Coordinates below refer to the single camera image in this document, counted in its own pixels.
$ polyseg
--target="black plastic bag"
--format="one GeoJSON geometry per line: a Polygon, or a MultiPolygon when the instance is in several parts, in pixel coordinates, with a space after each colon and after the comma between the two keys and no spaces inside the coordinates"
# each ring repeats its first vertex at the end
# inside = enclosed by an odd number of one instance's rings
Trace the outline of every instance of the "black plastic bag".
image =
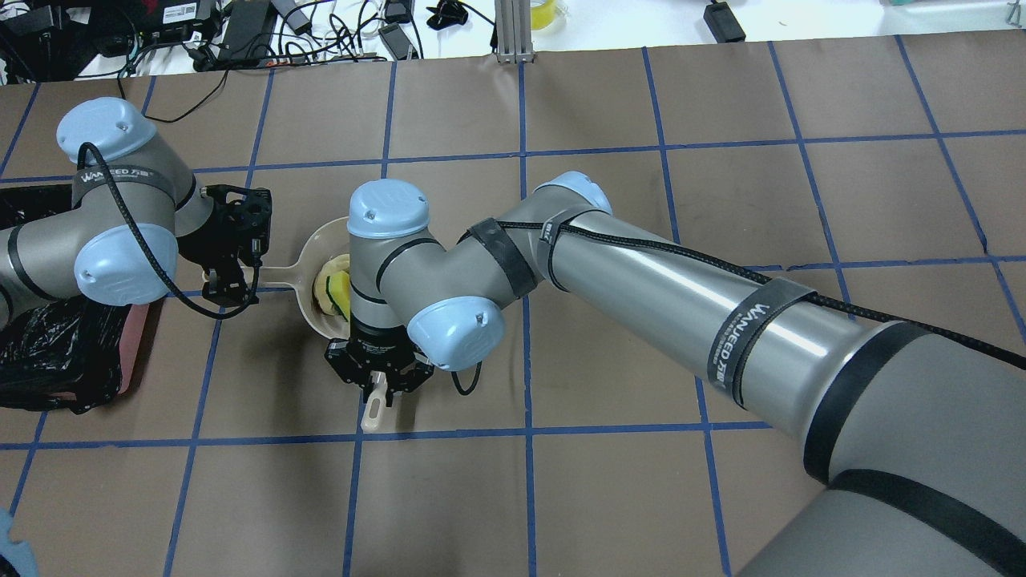
{"type": "MultiPolygon", "coordinates": [[[[71,185],[2,190],[0,229],[71,207],[71,185]]],[[[130,308],[76,297],[15,318],[0,331],[0,407],[82,414],[113,399],[130,308]]]]}

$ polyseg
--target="white surface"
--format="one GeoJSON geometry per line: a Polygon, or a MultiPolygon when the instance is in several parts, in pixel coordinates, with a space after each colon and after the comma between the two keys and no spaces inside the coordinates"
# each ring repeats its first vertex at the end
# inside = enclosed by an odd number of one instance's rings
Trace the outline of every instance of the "white surface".
{"type": "MultiPolygon", "coordinates": [[[[923,34],[966,30],[1002,30],[1009,0],[916,0],[905,6],[892,6],[889,0],[729,0],[729,5],[744,28],[748,40],[795,40],[923,34]]],[[[708,44],[713,37],[702,20],[706,0],[559,0],[562,15],[549,28],[534,34],[535,49],[594,50],[674,44],[708,44]]],[[[495,16],[492,0],[468,0],[488,17],[495,16]]],[[[327,25],[330,11],[356,28],[360,0],[339,0],[321,4],[313,17],[314,35],[332,35],[327,25]]],[[[435,32],[425,22],[428,6],[435,0],[415,0],[415,20],[419,23],[428,59],[486,54],[491,27],[471,13],[464,26],[435,32]]],[[[304,8],[309,14],[312,8],[304,8]]],[[[364,13],[372,13],[370,7],[364,13]]],[[[368,27],[364,50],[388,55],[381,41],[368,27]]],[[[412,27],[406,35],[416,43],[412,27]]],[[[97,57],[83,74],[115,72],[124,59],[97,57]]],[[[182,47],[158,50],[140,67],[140,74],[177,74],[192,72],[192,61],[182,47]]]]}

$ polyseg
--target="black band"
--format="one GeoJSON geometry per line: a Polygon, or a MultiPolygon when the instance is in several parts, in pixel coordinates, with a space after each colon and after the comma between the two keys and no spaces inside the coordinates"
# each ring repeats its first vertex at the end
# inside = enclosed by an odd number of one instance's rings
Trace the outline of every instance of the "black band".
{"type": "Polygon", "coordinates": [[[563,293],[569,293],[569,291],[564,288],[563,285],[556,280],[556,275],[552,271],[552,254],[555,252],[556,240],[559,239],[559,233],[562,231],[562,226],[564,223],[568,223],[586,213],[601,211],[602,210],[599,210],[598,208],[567,208],[555,217],[552,217],[548,221],[545,221],[545,224],[542,225],[542,234],[538,237],[538,246],[541,248],[542,260],[546,263],[545,270],[548,272],[547,278],[553,286],[559,288],[563,293]]]}
{"type": "Polygon", "coordinates": [[[738,407],[744,408],[741,378],[755,341],[780,313],[813,293],[797,282],[774,278],[741,301],[713,339],[706,364],[712,385],[729,392],[738,407]]]}
{"type": "Polygon", "coordinates": [[[847,416],[869,382],[909,343],[929,335],[922,329],[902,322],[876,334],[837,373],[816,409],[805,436],[805,472],[820,483],[830,478],[830,459],[847,416]]]}
{"type": "Polygon", "coordinates": [[[46,291],[43,291],[32,280],[29,273],[25,271],[25,266],[22,264],[22,257],[17,254],[17,235],[22,232],[23,226],[17,225],[14,227],[10,231],[10,236],[7,237],[7,257],[10,258],[10,264],[14,267],[14,274],[17,275],[22,284],[25,284],[25,287],[32,291],[35,296],[46,301],[56,301],[56,297],[52,297],[46,291]]]}
{"type": "Polygon", "coordinates": [[[7,318],[4,320],[4,325],[11,320],[14,320],[14,303],[10,300],[10,293],[0,284],[0,297],[3,297],[4,304],[7,305],[7,318]]]}
{"type": "MultiPolygon", "coordinates": [[[[152,168],[136,166],[134,164],[122,164],[118,166],[111,166],[110,168],[111,176],[114,177],[114,182],[116,183],[139,183],[148,185],[168,196],[171,196],[174,190],[174,187],[171,186],[171,181],[167,180],[167,177],[152,168]]],[[[75,175],[75,178],[71,182],[72,206],[78,208],[79,204],[82,202],[82,197],[85,196],[87,192],[106,184],[107,179],[104,178],[104,171],[100,169],[100,166],[82,168],[75,175]]]]}
{"type": "Polygon", "coordinates": [[[399,258],[399,255],[405,253],[409,248],[412,248],[418,244],[427,244],[427,243],[438,244],[438,241],[435,240],[434,238],[429,238],[429,237],[415,238],[409,242],[402,244],[395,251],[392,251],[392,254],[389,255],[388,258],[386,258],[385,261],[382,262],[382,266],[378,268],[378,277],[374,279],[374,286],[378,287],[378,291],[382,290],[382,277],[385,276],[385,270],[389,267],[389,265],[392,264],[392,261],[399,258]]]}
{"type": "Polygon", "coordinates": [[[827,489],[876,499],[951,539],[1005,577],[1026,575],[1026,543],[958,499],[889,472],[852,469],[827,489]]]}
{"type": "Polygon", "coordinates": [[[530,265],[520,254],[510,235],[499,226],[495,219],[485,219],[467,230],[491,255],[499,267],[506,273],[513,295],[519,299],[538,286],[538,279],[530,265]]]}
{"type": "Polygon", "coordinates": [[[356,284],[353,284],[352,282],[349,283],[349,287],[350,287],[350,290],[353,291],[353,293],[356,294],[357,297],[363,299],[364,301],[373,303],[376,305],[387,305],[388,304],[388,301],[386,301],[385,299],[376,299],[373,297],[368,297],[368,296],[364,295],[363,292],[360,291],[359,288],[357,288],[356,284]]]}
{"type": "Polygon", "coordinates": [[[186,197],[182,199],[182,202],[179,202],[177,204],[174,205],[175,210],[181,210],[183,206],[189,203],[189,200],[192,199],[193,194],[196,192],[197,184],[198,183],[196,182],[196,175],[193,175],[193,184],[189,187],[189,193],[186,194],[186,197]]]}

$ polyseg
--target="power adapter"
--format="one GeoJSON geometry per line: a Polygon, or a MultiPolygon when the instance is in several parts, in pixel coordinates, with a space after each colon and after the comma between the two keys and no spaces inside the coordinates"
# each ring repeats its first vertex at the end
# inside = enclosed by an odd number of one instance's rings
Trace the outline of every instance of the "power adapter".
{"type": "Polygon", "coordinates": [[[718,44],[745,40],[745,31],[738,24],[738,18],[734,16],[734,11],[726,2],[712,0],[712,3],[706,6],[703,20],[706,21],[709,31],[718,44]]]}

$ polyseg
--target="blue object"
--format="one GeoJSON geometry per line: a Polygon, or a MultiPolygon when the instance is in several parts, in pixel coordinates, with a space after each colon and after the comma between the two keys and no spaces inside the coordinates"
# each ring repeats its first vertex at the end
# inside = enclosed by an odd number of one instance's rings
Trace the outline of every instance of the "blue object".
{"type": "Polygon", "coordinates": [[[103,97],[76,106],[61,119],[57,144],[72,162],[78,162],[78,149],[90,142],[110,162],[135,152],[156,133],[157,125],[130,103],[103,97]]]}
{"type": "Polygon", "coordinates": [[[10,526],[14,520],[7,514],[6,509],[0,509],[0,556],[17,571],[21,577],[39,577],[39,567],[32,554],[32,547],[25,541],[13,543],[10,540],[10,526]]]}
{"type": "Polygon", "coordinates": [[[417,313],[406,332],[432,364],[443,371],[463,371],[499,346],[506,321],[488,299],[456,297],[417,313]]]}
{"type": "Polygon", "coordinates": [[[428,199],[416,186],[395,179],[370,181],[349,201],[349,234],[399,238],[428,228],[428,199]]]}
{"type": "MultiPolygon", "coordinates": [[[[140,232],[167,276],[174,278],[179,242],[160,225],[140,223],[140,232]]],[[[167,294],[128,225],[92,237],[75,258],[75,281],[87,298],[105,305],[144,305],[167,294]]]]}
{"type": "Polygon", "coordinates": [[[583,196],[584,199],[587,200],[592,206],[607,215],[613,214],[613,205],[609,204],[609,199],[605,197],[605,193],[602,192],[601,187],[591,182],[591,179],[583,172],[578,172],[577,170],[563,172],[555,179],[552,179],[551,181],[536,188],[535,192],[538,192],[540,188],[547,186],[561,186],[565,189],[573,190],[583,196]]]}

